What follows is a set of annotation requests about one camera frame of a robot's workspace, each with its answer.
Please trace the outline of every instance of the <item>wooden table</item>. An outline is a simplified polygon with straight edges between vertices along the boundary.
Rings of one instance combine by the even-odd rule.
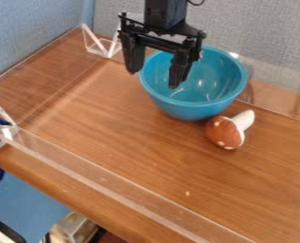
[[[204,121],[169,118],[124,64],[86,53],[78,29],[3,77],[0,105],[21,127],[255,241],[300,243],[300,121],[236,101],[224,115],[255,109],[257,120],[241,149],[221,150]],[[189,242],[10,146],[0,167],[125,240]]]

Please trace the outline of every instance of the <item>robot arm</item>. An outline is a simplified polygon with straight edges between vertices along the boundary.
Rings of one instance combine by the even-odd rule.
[[[202,41],[206,38],[206,33],[186,23],[188,2],[190,0],[146,0],[144,23],[130,19],[126,12],[120,15],[120,38],[129,72],[134,74],[141,71],[146,47],[172,53],[170,88],[186,80],[193,62],[201,58]],[[158,36],[182,35],[186,39],[182,43],[168,41],[149,35],[149,32],[156,32]]]

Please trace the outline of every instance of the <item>bowl rim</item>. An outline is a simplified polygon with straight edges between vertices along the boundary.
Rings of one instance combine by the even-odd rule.
[[[232,59],[232,61],[236,63],[237,68],[240,70],[241,80],[240,80],[239,85],[237,85],[236,89],[233,90],[233,92],[229,93],[227,96],[221,97],[220,99],[209,101],[209,102],[184,102],[184,101],[178,101],[178,100],[166,98],[165,95],[162,95],[156,89],[153,89],[152,86],[148,84],[148,82],[145,82],[145,75],[144,75],[144,69],[142,69],[142,71],[138,73],[140,81],[141,81],[144,88],[146,89],[146,91],[150,93],[152,96],[154,96],[156,98],[158,98],[160,100],[162,100],[166,103],[178,104],[180,106],[205,106],[205,105],[225,103],[228,100],[235,99],[236,96],[243,92],[243,90],[245,89],[247,83],[248,83],[248,72],[247,72],[247,69],[245,69],[243,63],[223,49],[219,49],[212,46],[202,46],[202,49],[204,50],[208,49],[208,50],[219,52],[220,54],[227,56],[229,59]],[[164,53],[164,51],[161,51],[161,50],[156,51],[146,58],[146,62],[149,62],[153,58],[156,58],[162,53]]]

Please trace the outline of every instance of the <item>toy mushroom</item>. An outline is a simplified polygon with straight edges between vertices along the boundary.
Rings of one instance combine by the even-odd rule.
[[[215,117],[208,121],[205,134],[208,139],[227,150],[239,149],[245,141],[244,131],[251,127],[256,119],[253,110],[247,110],[232,119]]]

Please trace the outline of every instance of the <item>blue bowl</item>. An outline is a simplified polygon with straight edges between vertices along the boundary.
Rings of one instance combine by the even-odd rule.
[[[219,114],[247,86],[243,64],[225,51],[202,47],[204,58],[194,62],[188,80],[169,88],[173,55],[158,51],[149,56],[140,79],[158,108],[172,117],[197,121]]]

